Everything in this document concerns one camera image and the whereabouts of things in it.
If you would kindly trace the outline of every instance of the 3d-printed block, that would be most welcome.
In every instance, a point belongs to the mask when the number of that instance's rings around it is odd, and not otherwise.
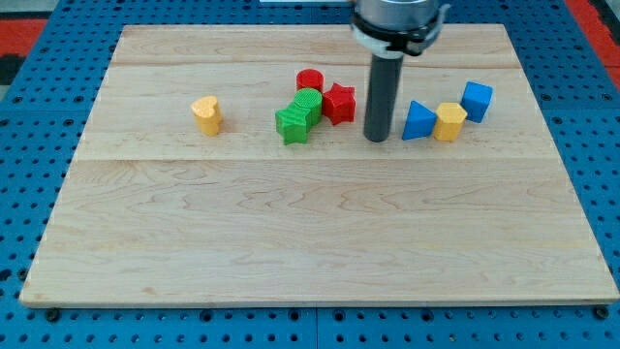
[[[461,99],[461,106],[467,111],[467,119],[481,123],[492,97],[493,87],[468,81]]]
[[[332,125],[342,121],[353,122],[356,115],[356,89],[334,83],[331,89],[323,94],[323,115],[331,120]]]
[[[310,110],[300,108],[295,103],[275,113],[275,129],[282,135],[284,145],[306,143],[308,141],[307,120]]]
[[[196,118],[198,128],[208,136],[215,136],[220,133],[220,122],[222,113],[215,96],[206,96],[192,103],[192,112]]]
[[[314,88],[323,92],[323,74],[315,69],[305,69],[297,73],[297,90]]]
[[[433,132],[437,115],[422,104],[411,101],[403,130],[403,141],[427,137]]]
[[[294,95],[293,102],[300,108],[310,110],[307,120],[308,131],[321,122],[321,105],[323,104],[321,92],[314,88],[302,88]]]
[[[437,121],[433,128],[433,137],[437,141],[456,140],[467,117],[467,112],[458,103],[442,103],[435,113]]]

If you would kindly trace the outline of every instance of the red star-shaped block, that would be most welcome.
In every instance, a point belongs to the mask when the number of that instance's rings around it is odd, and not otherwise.
[[[342,121],[353,122],[356,114],[356,89],[334,83],[328,92],[323,94],[323,115],[331,120],[332,125]]]

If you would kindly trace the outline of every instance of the wooden table surface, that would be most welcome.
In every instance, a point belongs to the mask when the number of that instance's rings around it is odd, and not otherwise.
[[[24,284],[28,306],[605,303],[617,288],[501,25],[406,57],[393,132],[362,133],[348,26],[128,26]],[[295,74],[356,87],[356,122],[284,146]],[[412,99],[495,88],[454,143],[402,142]],[[190,104],[216,95],[222,133]]]

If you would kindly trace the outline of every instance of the metal cylinder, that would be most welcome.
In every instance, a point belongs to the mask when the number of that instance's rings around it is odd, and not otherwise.
[[[439,0],[357,0],[356,10],[370,24],[386,30],[420,28],[437,15]]]
[[[364,136],[369,141],[383,142],[389,136],[402,64],[403,57],[384,59],[372,55],[364,118]]]

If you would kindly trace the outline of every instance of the blue cube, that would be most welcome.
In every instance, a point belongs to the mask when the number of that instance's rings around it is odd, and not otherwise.
[[[461,107],[467,112],[467,119],[481,123],[492,97],[493,87],[468,81],[461,99]]]
[[[411,101],[403,130],[403,141],[430,136],[436,120],[437,115],[433,111],[416,101]]]

